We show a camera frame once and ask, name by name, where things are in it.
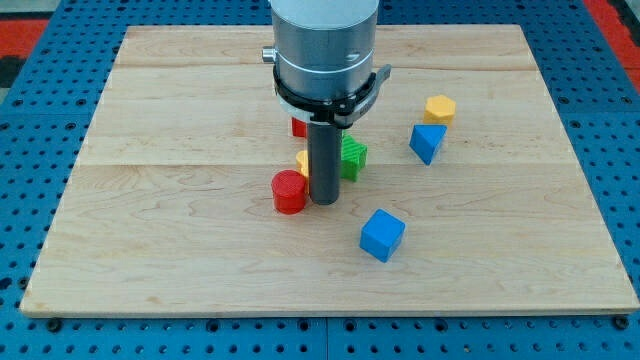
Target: wooden board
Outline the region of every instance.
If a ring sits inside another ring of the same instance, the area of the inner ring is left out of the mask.
[[[295,216],[295,167],[260,49],[268,27],[132,27],[25,292],[33,317],[625,313],[638,299],[517,26],[396,26],[351,133],[369,146],[339,201]],[[428,96],[458,101],[431,167],[408,146]],[[383,264],[358,247],[385,208]]]

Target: toy block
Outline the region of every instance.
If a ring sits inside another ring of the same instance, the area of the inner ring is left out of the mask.
[[[304,209],[307,203],[304,192],[306,185],[307,180],[297,171],[284,170],[277,173],[271,180],[273,204],[276,210],[291,215]]]
[[[341,156],[340,177],[358,181],[358,173],[367,165],[367,146],[355,141],[351,135],[345,135]]]
[[[456,115],[456,102],[444,95],[433,96],[427,99],[424,107],[425,124],[440,124],[451,126]]]
[[[446,132],[445,125],[414,125],[409,146],[426,165],[431,165]]]
[[[295,136],[295,137],[306,138],[307,137],[307,123],[302,121],[302,120],[298,120],[298,119],[292,117],[291,118],[291,132],[293,133],[293,136]]]
[[[296,166],[298,172],[307,180],[305,193],[309,193],[309,153],[307,150],[298,151],[296,154]]]
[[[362,227],[360,248],[376,259],[387,262],[400,246],[404,229],[404,222],[378,209]]]

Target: blue block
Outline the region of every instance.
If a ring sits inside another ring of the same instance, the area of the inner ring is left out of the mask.
[[[431,165],[446,132],[446,125],[414,125],[409,146],[425,164]]]
[[[402,242],[405,224],[378,209],[362,228],[360,247],[376,259],[387,262]]]

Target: blue pegboard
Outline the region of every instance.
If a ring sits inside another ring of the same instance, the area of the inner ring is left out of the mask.
[[[63,0],[0,107],[0,358],[638,358],[640,316],[31,320],[17,310],[128,25],[269,24],[266,0]],[[520,24],[636,290],[640,97],[580,1],[383,0],[382,24]]]

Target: yellow hexagonal block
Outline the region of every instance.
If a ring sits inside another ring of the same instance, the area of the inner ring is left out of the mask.
[[[456,102],[444,95],[433,96],[427,99],[424,107],[425,124],[441,124],[451,126],[456,115]]]
[[[309,153],[307,150],[298,151],[296,154],[296,166],[298,172],[307,179],[305,191],[309,193]]]

